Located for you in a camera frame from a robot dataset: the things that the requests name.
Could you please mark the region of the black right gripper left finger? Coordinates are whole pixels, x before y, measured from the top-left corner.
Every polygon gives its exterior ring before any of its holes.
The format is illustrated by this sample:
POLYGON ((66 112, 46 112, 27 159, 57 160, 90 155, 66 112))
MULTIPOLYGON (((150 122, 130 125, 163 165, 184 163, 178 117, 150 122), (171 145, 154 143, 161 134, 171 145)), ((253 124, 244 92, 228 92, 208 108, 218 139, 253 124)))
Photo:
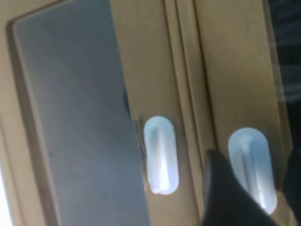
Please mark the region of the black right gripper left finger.
POLYGON ((206 154, 202 226, 275 226, 276 223, 239 184, 227 158, 218 150, 206 154))

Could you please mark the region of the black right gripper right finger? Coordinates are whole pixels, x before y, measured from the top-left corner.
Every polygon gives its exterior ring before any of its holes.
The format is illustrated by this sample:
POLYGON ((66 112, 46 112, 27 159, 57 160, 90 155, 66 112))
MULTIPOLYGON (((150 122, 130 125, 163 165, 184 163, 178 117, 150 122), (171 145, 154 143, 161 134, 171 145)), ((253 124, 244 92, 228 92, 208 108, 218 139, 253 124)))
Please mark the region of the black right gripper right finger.
POLYGON ((297 224, 301 225, 301 151, 294 150, 288 160, 284 179, 284 195, 293 211, 297 224))

